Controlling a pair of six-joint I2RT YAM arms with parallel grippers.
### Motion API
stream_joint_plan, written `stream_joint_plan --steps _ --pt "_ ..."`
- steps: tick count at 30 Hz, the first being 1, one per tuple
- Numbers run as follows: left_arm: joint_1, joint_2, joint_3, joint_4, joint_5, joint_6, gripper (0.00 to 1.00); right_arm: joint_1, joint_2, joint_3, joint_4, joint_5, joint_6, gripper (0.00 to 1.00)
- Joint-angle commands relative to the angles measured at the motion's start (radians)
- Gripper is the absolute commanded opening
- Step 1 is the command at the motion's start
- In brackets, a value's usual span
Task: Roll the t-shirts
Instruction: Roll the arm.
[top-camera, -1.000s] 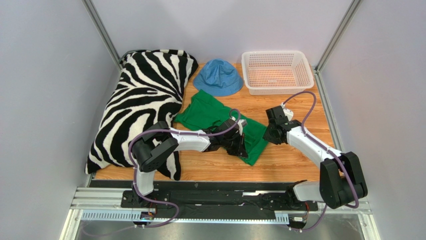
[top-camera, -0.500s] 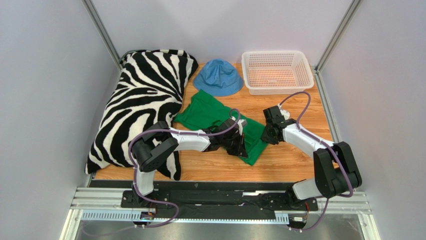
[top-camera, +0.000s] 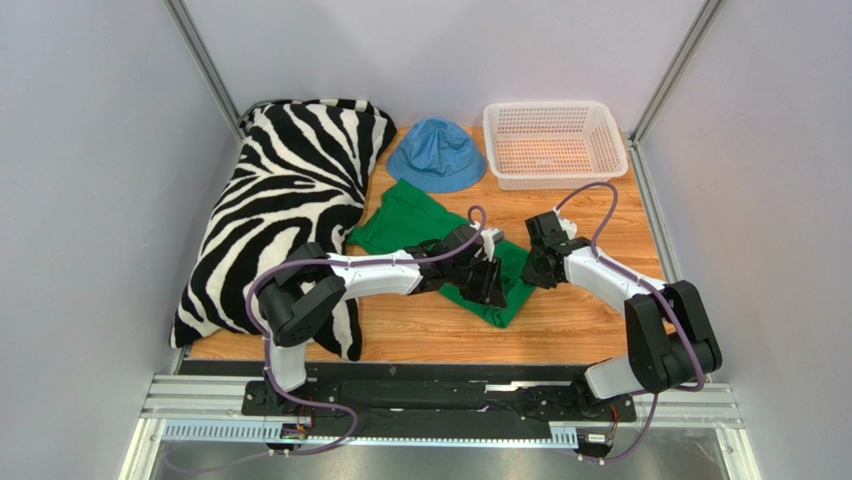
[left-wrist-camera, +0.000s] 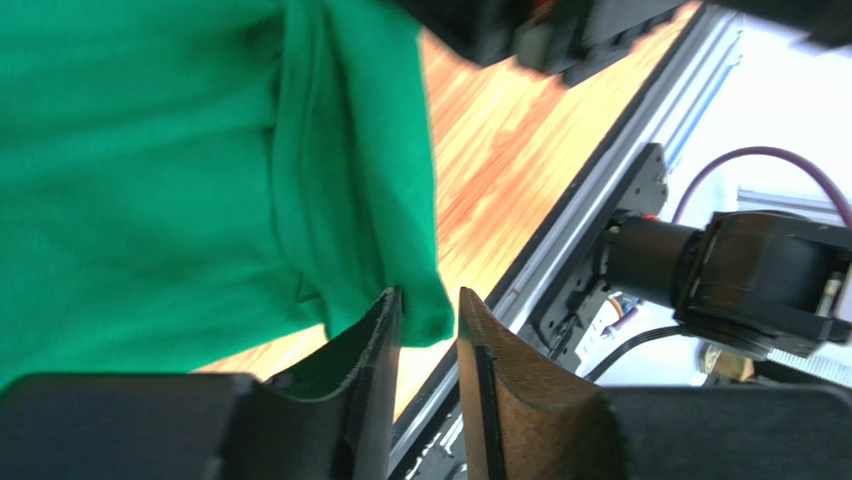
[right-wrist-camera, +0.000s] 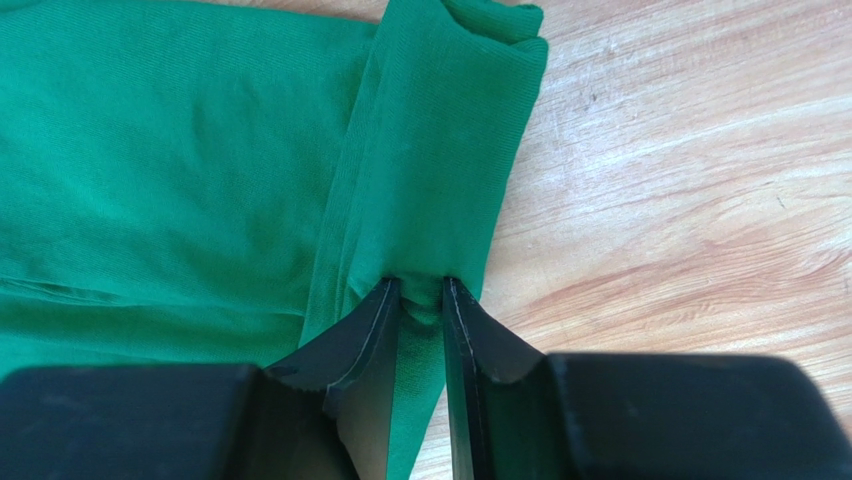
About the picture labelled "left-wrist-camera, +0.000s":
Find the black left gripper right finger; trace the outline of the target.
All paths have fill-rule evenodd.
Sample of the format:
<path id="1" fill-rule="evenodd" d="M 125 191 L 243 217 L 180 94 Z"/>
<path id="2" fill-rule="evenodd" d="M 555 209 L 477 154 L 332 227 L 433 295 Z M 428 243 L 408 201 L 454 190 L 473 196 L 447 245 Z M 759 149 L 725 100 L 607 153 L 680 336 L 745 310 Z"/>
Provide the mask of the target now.
<path id="1" fill-rule="evenodd" d="M 844 388 L 601 387 L 459 293 L 457 353 L 472 479 L 847 479 Z"/>

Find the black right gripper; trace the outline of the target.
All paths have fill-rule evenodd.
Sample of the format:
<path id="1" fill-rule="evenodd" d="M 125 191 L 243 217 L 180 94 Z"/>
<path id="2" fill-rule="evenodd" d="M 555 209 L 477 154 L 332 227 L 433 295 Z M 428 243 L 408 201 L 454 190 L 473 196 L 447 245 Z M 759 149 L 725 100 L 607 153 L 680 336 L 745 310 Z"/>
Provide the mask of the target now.
<path id="1" fill-rule="evenodd" d="M 574 87 L 625 58 L 675 17 L 682 1 L 404 0 L 403 8 L 454 53 L 480 67 L 512 58 Z"/>

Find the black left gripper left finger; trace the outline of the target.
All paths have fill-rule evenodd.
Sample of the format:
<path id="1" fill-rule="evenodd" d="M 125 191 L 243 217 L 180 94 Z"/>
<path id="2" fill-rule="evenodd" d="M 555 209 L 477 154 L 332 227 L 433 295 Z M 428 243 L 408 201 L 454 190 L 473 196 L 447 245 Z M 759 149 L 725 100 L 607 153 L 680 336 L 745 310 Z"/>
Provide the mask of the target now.
<path id="1" fill-rule="evenodd" d="M 5 479 L 383 479 L 402 293 L 286 370 L 37 374 L 1 395 Z"/>

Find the green t shirt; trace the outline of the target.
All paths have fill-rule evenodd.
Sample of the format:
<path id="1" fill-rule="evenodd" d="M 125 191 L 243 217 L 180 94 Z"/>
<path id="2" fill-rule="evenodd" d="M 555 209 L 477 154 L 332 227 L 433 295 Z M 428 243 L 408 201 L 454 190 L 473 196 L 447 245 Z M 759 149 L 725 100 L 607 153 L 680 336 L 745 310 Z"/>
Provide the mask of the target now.
<path id="1" fill-rule="evenodd" d="M 5 1 L 1 381 L 454 331 L 418 24 L 387 1 Z"/>

